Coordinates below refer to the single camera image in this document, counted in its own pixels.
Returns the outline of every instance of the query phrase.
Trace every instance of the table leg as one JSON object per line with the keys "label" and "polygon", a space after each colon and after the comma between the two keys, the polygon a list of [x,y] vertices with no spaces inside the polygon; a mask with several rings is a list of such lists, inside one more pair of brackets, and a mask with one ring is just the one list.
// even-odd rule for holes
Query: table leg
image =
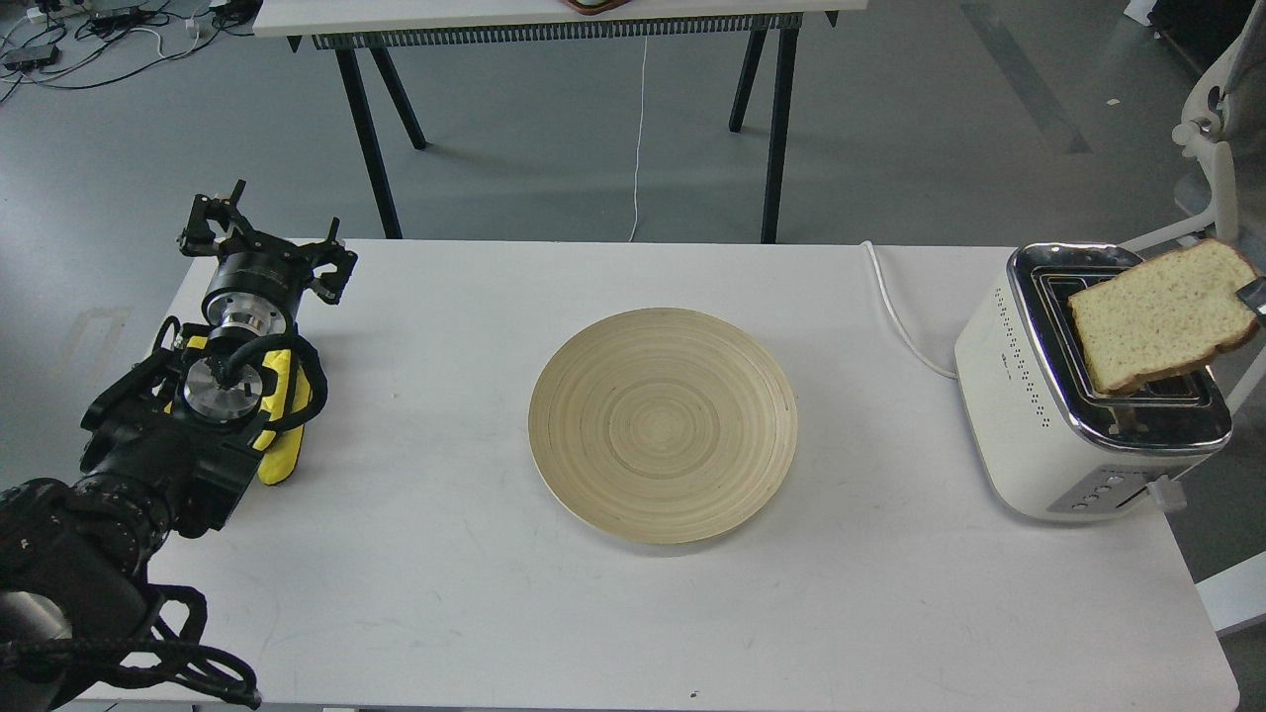
{"label": "table leg", "polygon": [[404,123],[404,130],[409,134],[409,141],[413,142],[413,147],[418,151],[427,148],[427,137],[422,134],[422,127],[418,125],[418,115],[413,113],[413,105],[409,104],[409,95],[404,92],[404,85],[400,84],[400,75],[395,71],[395,63],[391,62],[391,54],[387,54],[385,47],[372,47],[370,48],[370,54],[373,56],[373,63],[379,66],[379,73],[382,75],[382,84],[387,85],[387,94],[391,95],[391,103],[396,105],[396,113],[400,114],[400,120]]}
{"label": "table leg", "polygon": [[763,29],[753,29],[747,37],[743,71],[738,75],[738,91],[734,92],[734,106],[729,111],[730,133],[738,133],[743,128],[747,100],[752,96],[752,82],[756,81],[756,68],[761,65],[761,49],[765,48],[765,33]]}
{"label": "table leg", "polygon": [[765,215],[761,219],[762,245],[774,245],[779,238],[782,163],[787,149],[791,80],[795,76],[795,46],[799,38],[799,28],[779,30],[779,62],[774,70],[774,119],[770,124],[770,162],[765,172]]}
{"label": "table leg", "polygon": [[373,130],[373,117],[370,115],[370,100],[365,96],[365,82],[361,67],[356,62],[354,49],[335,49],[338,71],[343,75],[343,89],[347,91],[347,105],[352,110],[356,124],[356,137],[361,139],[361,153],[365,155],[365,170],[370,172],[370,185],[373,186],[373,201],[379,205],[379,218],[387,239],[400,239],[400,218],[396,217],[395,200],[391,199],[391,185],[382,165],[382,151],[379,148],[379,136]]}

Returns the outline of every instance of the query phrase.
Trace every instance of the white toaster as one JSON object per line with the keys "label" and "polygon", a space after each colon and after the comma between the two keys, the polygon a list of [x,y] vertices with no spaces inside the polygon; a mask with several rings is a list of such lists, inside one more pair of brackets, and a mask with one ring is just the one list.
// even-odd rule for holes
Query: white toaster
{"label": "white toaster", "polygon": [[989,480],[1022,514],[1119,517],[1231,438],[1208,369],[1128,397],[1090,385],[1069,296],[1141,261],[1112,245],[1017,250],[955,343]]}

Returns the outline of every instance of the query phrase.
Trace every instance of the concrete floor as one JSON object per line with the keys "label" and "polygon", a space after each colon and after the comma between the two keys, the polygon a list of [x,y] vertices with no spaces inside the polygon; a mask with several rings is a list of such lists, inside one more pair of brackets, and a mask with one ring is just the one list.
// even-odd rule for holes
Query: concrete floor
{"label": "concrete floor", "polygon": [[[1119,242],[1184,217],[1174,185],[1191,165],[1169,136],[1190,71],[1119,1],[986,5],[1084,138],[1067,152],[1032,85],[1008,81],[1014,52],[970,22],[980,5],[875,0],[834,29],[806,18],[781,242]],[[4,30],[18,16],[0,5]],[[167,53],[187,47],[182,28],[163,33]],[[130,71],[154,42],[129,37],[66,82]],[[638,241],[758,239],[774,52],[730,134],[744,42],[649,39]],[[62,47],[66,61],[91,49]],[[627,239],[642,53],[641,39],[396,51],[425,152],[362,58],[405,236]],[[76,475],[85,405],[144,351],[187,269],[173,238],[192,195],[238,177],[261,229],[319,236],[338,215],[343,237],[381,236],[333,53],[219,37],[119,84],[20,86],[0,104],[0,485]],[[1261,390],[1171,518],[1196,580],[1266,549]],[[1263,645],[1260,626],[1225,641],[1241,709],[1266,709]]]}

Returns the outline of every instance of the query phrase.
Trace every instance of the white table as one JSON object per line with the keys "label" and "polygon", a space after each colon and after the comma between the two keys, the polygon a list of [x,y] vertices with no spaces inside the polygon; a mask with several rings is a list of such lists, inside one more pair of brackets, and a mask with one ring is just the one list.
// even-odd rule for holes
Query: white table
{"label": "white table", "polygon": [[318,48],[334,51],[365,167],[373,188],[379,218],[387,238],[400,238],[403,233],[356,49],[370,51],[413,147],[423,151],[428,146],[427,137],[387,53],[389,47],[749,32],[729,118],[729,130],[737,133],[742,129],[747,113],[765,35],[770,29],[776,29],[779,54],[765,179],[765,210],[761,218],[761,242],[772,243],[777,241],[795,53],[804,13],[824,10],[834,24],[839,10],[861,10],[866,8],[866,3],[867,0],[634,0],[600,15],[586,16],[560,0],[268,0],[260,10],[253,29],[260,37],[290,37],[295,51],[304,34],[313,35],[313,43]]}
{"label": "white table", "polygon": [[[586,709],[1229,711],[1238,692],[1165,518],[1020,519],[957,386],[908,353],[858,247],[358,241],[301,329],[332,394],[299,471],[172,538],[204,641],[268,702]],[[1005,248],[881,247],[942,364]],[[173,312],[196,317],[200,261]],[[681,547],[622,542],[536,473],[528,400],[573,333],[652,305],[761,341],[798,394],[786,483]],[[192,701],[165,685],[87,698]]]}

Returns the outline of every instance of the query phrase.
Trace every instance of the bamboo plate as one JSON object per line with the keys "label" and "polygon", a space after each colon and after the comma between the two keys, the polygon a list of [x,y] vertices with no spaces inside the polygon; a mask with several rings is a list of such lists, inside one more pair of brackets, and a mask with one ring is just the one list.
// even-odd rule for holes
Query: bamboo plate
{"label": "bamboo plate", "polygon": [[555,497],[590,524],[647,544],[724,533],[791,466],[795,397],[752,337],[687,309],[592,324],[537,380],[528,440]]}

